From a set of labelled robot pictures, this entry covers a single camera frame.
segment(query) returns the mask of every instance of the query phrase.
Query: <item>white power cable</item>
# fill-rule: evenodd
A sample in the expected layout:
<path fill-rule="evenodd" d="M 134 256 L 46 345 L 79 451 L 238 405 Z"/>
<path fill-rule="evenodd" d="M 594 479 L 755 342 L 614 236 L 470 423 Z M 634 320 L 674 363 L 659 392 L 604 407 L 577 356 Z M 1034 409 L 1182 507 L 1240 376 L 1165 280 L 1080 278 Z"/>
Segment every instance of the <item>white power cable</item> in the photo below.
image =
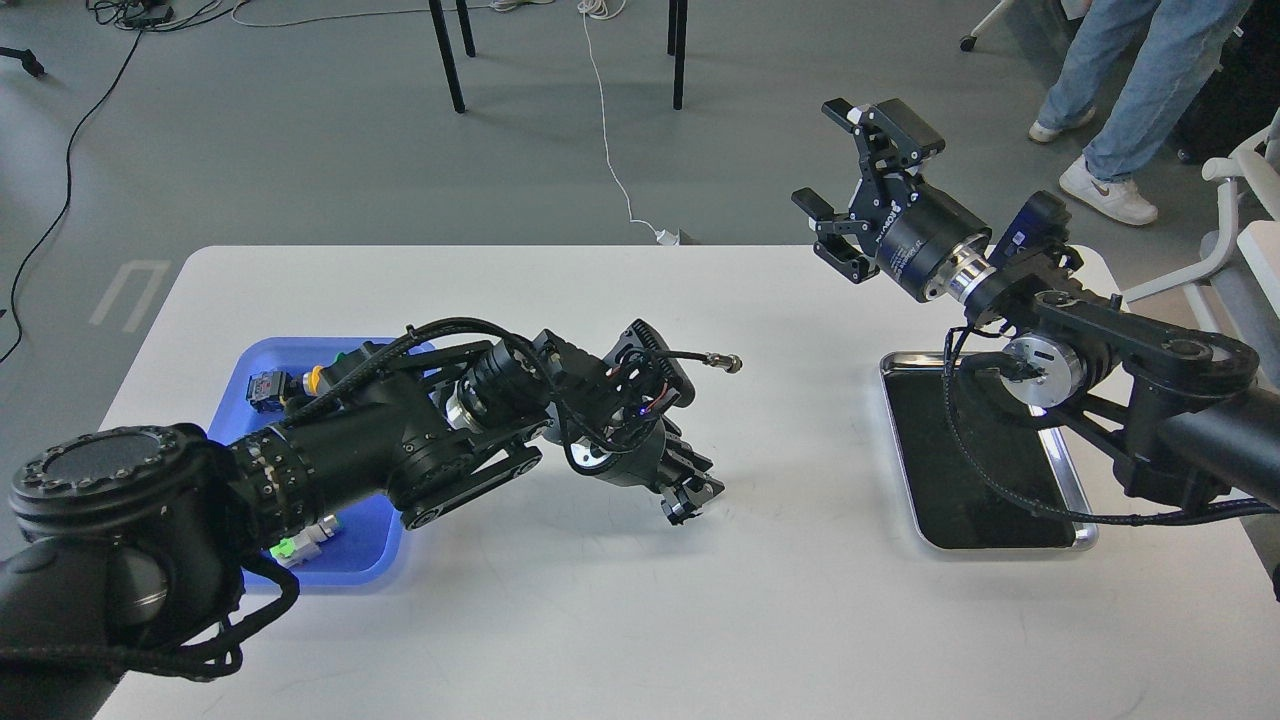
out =
<path fill-rule="evenodd" d="M 622 0 L 618 9 L 611 13 L 608 0 L 580 0 L 577 4 L 577 12 L 584 17 L 591 18 L 593 20 L 612 20 L 622 14 L 622 10 L 626 6 L 627 0 Z"/>
<path fill-rule="evenodd" d="M 595 63 L 595 49 L 591 46 L 591 31 L 586 27 L 586 18 L 594 18 L 598 20 L 616 18 L 618 13 L 622 12 L 622 6 L 626 6 L 626 1 L 623 0 L 622 6 L 620 6 L 612 15 L 607 17 L 591 15 L 589 5 L 599 5 L 600 8 L 604 8 L 604 0 L 582 0 L 577 4 L 577 12 L 582 14 L 582 33 L 586 35 L 586 54 L 591 58 L 591 68 L 595 70 L 595 83 L 600 88 L 600 133 L 604 137 L 604 164 L 609 167 L 609 174 L 613 176 L 613 182 L 618 183 L 618 190 L 622 191 L 622 197 L 627 201 L 627 223 L 640 223 L 648 225 L 649 229 L 653 231 L 654 238 L 662 242 L 663 233 L 668 236 L 671 233 L 667 231 L 658 232 L 658 228 L 653 227 L 646 220 L 641 220 L 635 217 L 631 211 L 631 193 L 628 193 L 627 188 L 622 186 L 622 181 L 618 179 L 618 172 L 613 169 L 613 159 L 609 156 L 609 122 L 608 115 L 604 111 L 604 81 L 600 79 L 600 65 Z"/>

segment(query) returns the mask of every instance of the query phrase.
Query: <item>blue jeans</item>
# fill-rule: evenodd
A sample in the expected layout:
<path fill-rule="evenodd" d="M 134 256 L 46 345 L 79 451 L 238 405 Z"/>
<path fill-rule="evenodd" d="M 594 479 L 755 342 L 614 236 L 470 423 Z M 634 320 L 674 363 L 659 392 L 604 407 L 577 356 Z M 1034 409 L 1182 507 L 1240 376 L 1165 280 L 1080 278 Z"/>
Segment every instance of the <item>blue jeans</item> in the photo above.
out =
<path fill-rule="evenodd" d="M 1149 20 L 1147 40 L 1111 117 L 1084 147 L 1085 167 L 1093 177 L 1103 182 L 1126 179 L 1160 150 L 1174 123 L 1213 73 L 1222 44 L 1251 3 L 1094 0 L 1037 122 L 1062 129 L 1079 120 L 1093 105 L 1107 69 Z"/>

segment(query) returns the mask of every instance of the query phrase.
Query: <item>black cable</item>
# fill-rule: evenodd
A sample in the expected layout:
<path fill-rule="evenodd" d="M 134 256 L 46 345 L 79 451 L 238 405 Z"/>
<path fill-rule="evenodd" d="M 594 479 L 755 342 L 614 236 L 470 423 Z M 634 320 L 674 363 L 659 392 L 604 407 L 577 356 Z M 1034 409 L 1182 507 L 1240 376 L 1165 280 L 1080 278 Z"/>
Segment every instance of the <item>black cable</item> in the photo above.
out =
<path fill-rule="evenodd" d="M 31 256 L 35 255 L 37 250 L 40 250 L 40 246 L 44 245 L 46 240 L 49 240 L 49 236 L 54 232 L 54 228 L 58 227 L 58 223 L 63 220 L 63 218 L 67 215 L 67 210 L 70 209 L 72 206 L 72 145 L 76 143 L 76 137 L 79 135 L 81 128 L 84 127 L 84 123 L 88 122 L 88 118 L 99 108 L 102 106 L 102 102 L 106 102 L 106 99 L 110 97 L 111 92 L 115 91 L 115 86 L 120 85 L 120 78 L 124 77 L 124 69 L 129 67 L 129 60 L 133 59 L 133 54 L 138 50 L 138 41 L 141 40 L 142 40 L 142 33 L 138 32 L 138 35 L 133 38 L 133 47 L 131 47 L 129 54 L 124 56 L 124 64 L 120 65 L 120 70 L 115 73 L 115 79 L 111 81 L 111 87 L 108 87 L 106 92 L 102 94 L 102 99 L 99 100 L 96 104 L 93 104 L 93 106 L 88 109 L 88 113 L 84 113 L 84 117 L 81 118 L 78 123 L 76 123 L 76 129 L 72 131 L 72 137 L 70 140 L 67 141 L 67 156 L 65 156 L 67 200 L 63 201 L 63 209 L 58 211 L 58 217 L 54 218 L 52 223 L 50 223 L 49 229 L 45 231 L 45 234 L 40 236 L 40 241 L 36 242 L 36 245 L 33 245 L 29 251 L 27 251 L 27 256 L 22 259 L 22 264 L 18 265 L 17 274 L 14 274 L 13 277 L 13 286 L 9 288 L 9 309 L 13 311 L 14 324 L 18 325 L 18 340 L 13 341 L 13 345 L 9 347 L 9 350 L 6 350 L 3 356 L 0 356 L 0 363 L 8 360 L 9 356 L 13 355 L 13 351 L 17 350 L 18 345 L 22 342 L 22 333 L 23 333 L 22 320 L 18 319 L 18 281 L 22 279 L 22 270 L 26 269 L 27 261 L 31 260 Z"/>
<path fill-rule="evenodd" d="M 283 423 L 285 427 L 294 427 L 306 420 L 316 418 L 324 413 L 328 413 L 333 404 L 343 395 L 352 389 L 362 387 L 369 383 L 381 369 L 384 369 L 388 363 L 394 357 L 404 355 L 413 347 L 422 345 L 424 342 L 438 340 L 453 334 L 488 334 L 503 340 L 512 350 L 517 350 L 524 354 L 534 364 L 538 370 L 538 379 L 541 380 L 544 387 L 547 387 L 550 395 L 552 404 L 556 406 L 556 411 L 559 416 L 562 425 L 567 425 L 570 420 L 585 434 L 593 443 L 595 443 L 600 450 L 607 452 L 631 452 L 640 447 L 644 442 L 644 433 L 639 433 L 639 441 L 632 442 L 613 442 L 604 437 L 599 430 L 591 427 L 586 416 L 571 406 L 564 396 L 561 393 L 556 383 L 552 382 L 552 370 L 547 366 L 547 363 L 538 355 L 534 346 L 529 340 L 508 332 L 507 329 L 489 323 L 486 320 L 480 320 L 476 318 L 447 318 L 443 320 L 435 320 L 425 325 L 413 328 L 410 327 L 408 332 L 403 336 L 393 340 L 390 343 L 379 348 L 371 356 L 369 356 L 364 363 L 356 366 L 355 370 L 348 373 L 340 380 L 334 383 L 328 392 L 316 397 L 297 413 L 292 415 L 285 415 Z"/>
<path fill-rule="evenodd" d="M 653 357 L 677 357 L 680 360 L 698 360 L 704 364 L 710 357 L 707 352 L 687 352 L 685 350 L 648 350 L 645 352 Z"/>
<path fill-rule="evenodd" d="M 229 15 L 233 10 L 236 10 L 237 3 L 247 4 L 248 0 L 232 0 L 230 8 L 218 13 L 216 15 L 209 15 L 196 22 L 196 18 L 205 15 L 206 12 L 216 6 L 218 3 L 219 0 L 209 0 L 198 10 L 180 20 L 164 20 L 146 27 L 138 27 L 137 24 L 138 19 L 146 17 L 150 12 L 150 8 L 145 6 L 142 0 L 84 0 L 84 9 L 93 13 L 93 22 L 100 26 L 113 26 L 119 29 L 142 32 L 177 32 L 179 29 L 202 26 L 216 20 L 223 15 Z"/>
<path fill-rule="evenodd" d="M 234 625 L 230 618 L 223 618 L 218 623 L 218 634 L 207 641 L 178 646 L 172 651 L 95 644 L 5 647 L 0 648 L 0 666 L 106 667 L 116 674 L 134 670 L 197 682 L 225 678 L 239 670 L 244 661 L 241 643 L 284 615 L 300 594 L 298 578 L 273 560 L 252 553 L 241 560 L 241 566 L 274 582 L 280 594 Z"/>
<path fill-rule="evenodd" d="M 573 443 L 571 442 L 561 443 L 561 447 L 564 450 L 564 462 L 567 462 L 570 469 L 577 473 L 579 475 L 585 475 L 586 469 L 577 464 L 577 457 L 573 457 L 572 446 Z"/>
<path fill-rule="evenodd" d="M 952 342 L 956 332 L 960 333 L 960 337 L 957 341 Z M 956 364 L 964 350 L 965 340 L 973 332 L 974 328 L 972 325 L 965 328 L 951 328 L 947 331 L 946 345 L 942 348 L 942 402 L 946 409 L 945 415 L 947 419 L 947 428 L 951 430 L 951 437 L 955 438 L 956 445 L 960 447 L 960 452 L 964 455 L 969 465 L 978 473 L 978 477 L 982 478 L 982 482 L 1009 502 L 1027 510 L 1032 515 L 1052 518 L 1055 520 L 1132 527 L 1199 525 L 1203 523 L 1226 520 L 1228 518 L 1243 518 L 1247 515 L 1276 512 L 1276 509 L 1257 500 L 1229 500 L 1210 503 L 1204 506 L 1202 512 L 1196 514 L 1185 510 L 1176 510 L 1172 512 L 1158 512 L 1155 515 L 1094 515 L 1092 512 L 1076 512 L 1074 510 L 1053 507 L 1052 505 L 1046 505 L 1000 484 L 987 474 L 987 470 L 980 462 L 978 462 L 978 459 L 970 452 L 968 443 L 965 443 L 960 434 L 959 414 L 955 404 L 954 386 L 951 384 Z"/>

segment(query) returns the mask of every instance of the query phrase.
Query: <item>floor marking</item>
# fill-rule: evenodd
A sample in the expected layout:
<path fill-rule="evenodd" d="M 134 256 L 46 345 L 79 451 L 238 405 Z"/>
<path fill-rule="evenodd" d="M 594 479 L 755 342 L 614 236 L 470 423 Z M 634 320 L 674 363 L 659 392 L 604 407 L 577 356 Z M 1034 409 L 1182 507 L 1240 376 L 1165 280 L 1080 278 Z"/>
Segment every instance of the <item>floor marking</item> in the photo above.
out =
<path fill-rule="evenodd" d="M 111 284 L 102 293 L 102 300 L 97 302 L 97 307 L 93 310 L 93 315 L 88 319 L 88 323 L 91 325 L 101 325 L 102 320 L 106 319 L 106 314 L 111 311 L 111 306 L 115 305 L 115 299 L 124 290 L 124 283 L 128 282 L 129 275 L 134 270 L 141 270 L 151 273 L 151 277 L 147 279 L 147 287 L 142 290 L 142 296 L 133 305 L 133 313 L 129 314 L 129 319 L 125 320 L 122 328 L 127 333 L 137 331 L 142 324 L 142 318 L 146 316 L 151 304 L 155 302 L 156 293 L 160 291 L 160 282 L 164 279 L 165 273 L 169 272 L 170 264 L 168 260 L 131 260 L 120 265 L 120 270 L 115 273 Z"/>

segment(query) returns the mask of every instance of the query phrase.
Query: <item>robotic arm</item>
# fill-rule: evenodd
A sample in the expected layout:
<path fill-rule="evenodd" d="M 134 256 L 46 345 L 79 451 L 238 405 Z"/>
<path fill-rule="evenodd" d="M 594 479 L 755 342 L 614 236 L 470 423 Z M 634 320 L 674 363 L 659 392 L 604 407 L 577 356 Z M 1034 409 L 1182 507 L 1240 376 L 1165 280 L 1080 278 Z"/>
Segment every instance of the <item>robotic arm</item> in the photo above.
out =
<path fill-rule="evenodd" d="M 410 352 L 460 333 L 498 342 Z M 284 420 L 228 446 L 179 424 L 46 450 L 12 487 L 32 544 L 0 564 L 0 716 L 90 717 L 128 670 L 234 673 L 239 643 L 298 597 L 262 550 L 375 492 L 420 528 L 532 469 L 538 437 L 581 474 L 660 495 L 673 525 L 695 518 L 724 486 L 666 418 L 694 400 L 680 359 L 741 368 L 672 351 L 644 320 L 595 357 L 550 331 L 453 318 L 302 378 L 255 378 L 248 400 Z M 242 570 L 280 597 L 232 624 Z"/>
<path fill-rule="evenodd" d="M 965 334 L 1001 322 L 1007 345 L 965 357 L 960 384 L 998 373 L 1044 410 L 1041 427 L 1066 425 L 1106 452 L 1126 495 L 1179 507 L 1101 521 L 1190 524 L 1280 507 L 1280 397 L 1254 387 L 1251 347 L 1124 313 L 1119 297 L 1084 288 L 1071 277 L 1082 260 L 1066 246 L 1070 215 L 1050 193 L 1033 195 L 988 251 L 991 229 L 924 181 L 923 163 L 945 142 L 901 100 L 837 99 L 823 111 L 854 136 L 860 178 L 847 213 L 810 188 L 792 193 L 814 251 L 854 283 L 883 270 L 919 302 L 950 295 L 964 305 Z M 1134 380 L 1126 406 L 1089 392 L 1116 366 Z M 1213 502 L 1233 487 L 1266 505 Z"/>

